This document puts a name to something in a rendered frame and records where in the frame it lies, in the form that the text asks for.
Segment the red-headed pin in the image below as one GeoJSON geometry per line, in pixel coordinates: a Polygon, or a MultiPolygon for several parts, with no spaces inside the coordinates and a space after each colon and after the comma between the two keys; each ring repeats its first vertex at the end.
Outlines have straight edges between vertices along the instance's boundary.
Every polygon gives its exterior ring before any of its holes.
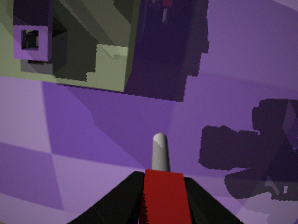
{"type": "Polygon", "coordinates": [[[138,224],[192,224],[184,173],[170,173],[168,136],[153,139],[152,169],[145,171],[138,224]]]}

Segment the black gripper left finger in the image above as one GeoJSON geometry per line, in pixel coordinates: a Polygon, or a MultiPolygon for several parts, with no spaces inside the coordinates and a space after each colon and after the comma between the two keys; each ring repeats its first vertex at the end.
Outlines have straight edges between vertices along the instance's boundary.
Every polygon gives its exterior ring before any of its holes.
{"type": "Polygon", "coordinates": [[[67,224],[137,224],[144,183],[145,173],[133,172],[67,224]]]}

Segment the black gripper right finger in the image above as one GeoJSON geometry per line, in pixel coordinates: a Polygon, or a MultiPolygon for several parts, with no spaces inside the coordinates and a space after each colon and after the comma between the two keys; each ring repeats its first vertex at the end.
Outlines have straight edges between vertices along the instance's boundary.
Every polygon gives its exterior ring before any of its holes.
{"type": "Polygon", "coordinates": [[[226,206],[221,205],[212,194],[201,188],[197,181],[185,177],[185,189],[192,224],[243,224],[237,216],[234,217],[234,214],[226,209],[226,206]]]}

